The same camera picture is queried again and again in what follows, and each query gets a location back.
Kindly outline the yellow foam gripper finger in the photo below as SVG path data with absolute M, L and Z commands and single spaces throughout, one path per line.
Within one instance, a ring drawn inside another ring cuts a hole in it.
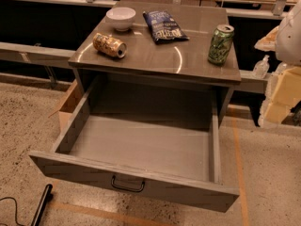
M 291 67 L 281 73 L 273 73 L 268 80 L 265 100 L 261 104 L 260 127 L 281 124 L 291 109 L 301 101 L 301 68 Z

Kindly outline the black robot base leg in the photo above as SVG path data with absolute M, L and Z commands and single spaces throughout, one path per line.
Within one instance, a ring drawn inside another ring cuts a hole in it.
M 48 184 L 44 188 L 43 193 L 42 193 L 41 198 L 40 198 L 39 205 L 37 207 L 37 210 L 35 212 L 35 215 L 32 219 L 32 222 L 31 222 L 30 226 L 40 226 L 40 221 L 41 221 L 43 212 L 46 208 L 47 202 L 49 200 L 51 200 L 51 198 L 52 198 L 52 189 L 53 189 L 52 184 Z

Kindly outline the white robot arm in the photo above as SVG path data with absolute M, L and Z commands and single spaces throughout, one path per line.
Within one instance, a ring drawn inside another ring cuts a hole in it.
M 255 48 L 274 51 L 280 61 L 268 81 L 261 115 L 264 121 L 282 123 L 301 101 L 301 1 L 278 26 L 256 42 Z

